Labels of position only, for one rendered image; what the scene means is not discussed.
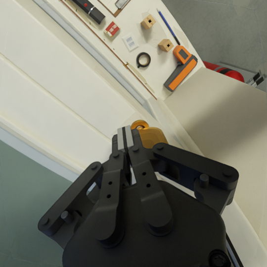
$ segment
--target blue pencil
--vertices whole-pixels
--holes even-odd
[[[167,23],[165,17],[162,15],[162,13],[159,11],[159,9],[157,8],[160,16],[162,17],[163,21],[165,22],[165,24],[167,25],[167,27],[169,28],[170,32],[172,33],[173,37],[175,38],[176,42],[178,45],[180,45],[180,42],[178,41],[177,37],[175,36],[174,32],[172,31],[171,27],[169,26],[169,24]]]

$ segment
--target black ring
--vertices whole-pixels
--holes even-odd
[[[146,63],[145,65],[142,65],[142,64],[139,62],[140,57],[143,56],[143,55],[145,55],[145,56],[147,57],[147,59],[148,59],[148,61],[147,61],[147,63]],[[136,58],[136,62],[137,62],[137,66],[138,66],[138,68],[139,68],[139,67],[145,68],[145,67],[147,67],[147,66],[150,64],[150,62],[151,62],[151,57],[150,57],[150,55],[149,55],[148,53],[143,52],[143,53],[140,53],[140,54],[137,56],[137,58]]]

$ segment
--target red cylinder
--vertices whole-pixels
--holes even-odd
[[[245,82],[243,75],[238,71],[234,71],[234,70],[231,70],[231,69],[228,69],[228,68],[225,68],[225,67],[207,62],[207,61],[203,61],[203,63],[207,69],[214,70],[216,72],[219,72],[219,73],[224,74],[228,77],[234,78],[234,79],[241,81],[243,83]]]

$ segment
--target clipboard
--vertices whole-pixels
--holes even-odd
[[[117,0],[98,0],[98,2],[100,2],[114,17],[117,17],[121,12],[122,10],[129,4],[129,2],[131,0],[128,1],[128,3],[123,7],[123,8],[117,8],[115,6],[115,2]],[[111,10],[111,8],[107,7],[105,4],[114,4],[114,6],[116,7],[117,11],[114,12],[114,10]]]

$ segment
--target gray floor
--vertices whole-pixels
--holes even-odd
[[[37,225],[70,185],[0,141],[0,267],[62,266],[63,249]]]
[[[267,0],[162,2],[202,60],[267,74]]]

